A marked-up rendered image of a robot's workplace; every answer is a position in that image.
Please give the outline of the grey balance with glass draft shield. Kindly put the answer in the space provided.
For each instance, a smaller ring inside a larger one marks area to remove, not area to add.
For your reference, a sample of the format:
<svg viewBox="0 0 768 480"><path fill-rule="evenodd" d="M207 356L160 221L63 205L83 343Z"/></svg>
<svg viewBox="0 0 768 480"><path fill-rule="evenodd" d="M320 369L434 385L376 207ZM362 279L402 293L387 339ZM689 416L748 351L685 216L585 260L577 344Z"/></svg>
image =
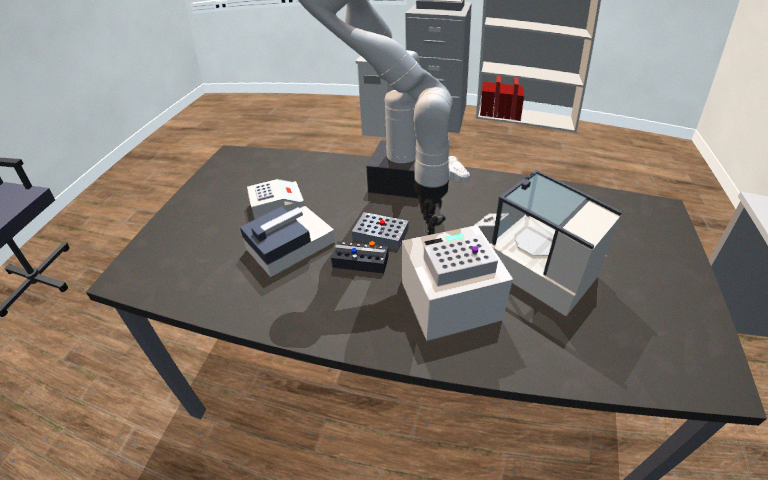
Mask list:
<svg viewBox="0 0 768 480"><path fill-rule="evenodd" d="M599 276L621 213L535 170L475 225L513 284L567 316Z"/></svg>

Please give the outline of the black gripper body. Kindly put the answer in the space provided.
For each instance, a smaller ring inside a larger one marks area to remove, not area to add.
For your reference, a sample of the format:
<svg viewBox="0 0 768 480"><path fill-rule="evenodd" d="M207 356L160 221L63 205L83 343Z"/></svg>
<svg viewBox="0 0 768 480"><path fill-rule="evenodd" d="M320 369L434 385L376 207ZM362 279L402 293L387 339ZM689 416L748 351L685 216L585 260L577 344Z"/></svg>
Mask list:
<svg viewBox="0 0 768 480"><path fill-rule="evenodd" d="M449 180L445 185L440 187L426 187L420 185L415 180L416 193L419 196L424 197L425 201L429 202L428 214L435 214L435 204L439 204L439 209L441 209L441 198L448 192L448 183Z"/></svg>

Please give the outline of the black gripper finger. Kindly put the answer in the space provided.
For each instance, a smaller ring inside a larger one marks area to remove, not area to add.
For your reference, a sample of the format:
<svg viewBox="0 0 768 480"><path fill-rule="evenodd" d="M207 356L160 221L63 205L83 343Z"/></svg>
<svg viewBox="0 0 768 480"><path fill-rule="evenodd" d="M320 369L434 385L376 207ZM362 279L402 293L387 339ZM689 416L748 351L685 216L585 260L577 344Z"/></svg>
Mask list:
<svg viewBox="0 0 768 480"><path fill-rule="evenodd" d="M423 219L426 221L426 217L424 215L424 201L425 201L425 198L421 197L419 195L418 195L418 198L419 198L421 213L423 214Z"/></svg>
<svg viewBox="0 0 768 480"><path fill-rule="evenodd" d="M442 215L440 213L439 204L435 204L435 214L428 214L429 209L429 202L424 201L424 215L426 217L426 225L425 225L425 234L426 235L432 235L435 234L435 226L440 225L443 221L445 221L445 215ZM434 217L435 216L435 217ZM430 217L432 217L430 219Z"/></svg>

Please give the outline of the white tube rack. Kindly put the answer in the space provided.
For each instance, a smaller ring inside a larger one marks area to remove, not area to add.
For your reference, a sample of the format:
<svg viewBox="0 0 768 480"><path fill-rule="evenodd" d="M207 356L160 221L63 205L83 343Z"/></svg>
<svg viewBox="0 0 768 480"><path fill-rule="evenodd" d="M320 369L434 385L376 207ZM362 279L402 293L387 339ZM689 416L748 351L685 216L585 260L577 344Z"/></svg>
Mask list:
<svg viewBox="0 0 768 480"><path fill-rule="evenodd" d="M385 230L381 230L381 220L385 221ZM373 241L375 245L399 250L407 231L407 220L364 212L352 230L352 238L364 243Z"/></svg>

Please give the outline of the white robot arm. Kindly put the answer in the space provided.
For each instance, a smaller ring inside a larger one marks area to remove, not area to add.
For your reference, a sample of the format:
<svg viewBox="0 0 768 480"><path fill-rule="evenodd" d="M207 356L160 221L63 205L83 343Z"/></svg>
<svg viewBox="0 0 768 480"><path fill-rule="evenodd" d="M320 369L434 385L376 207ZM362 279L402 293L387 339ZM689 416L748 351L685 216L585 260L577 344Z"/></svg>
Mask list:
<svg viewBox="0 0 768 480"><path fill-rule="evenodd" d="M422 186L440 187L449 178L469 182L469 172L456 157L449 157L450 93L420 67L416 52L392 39L389 26L369 0L298 1L396 90L385 96L387 158L395 163L416 159L415 180ZM336 13L346 4L343 22Z"/></svg>

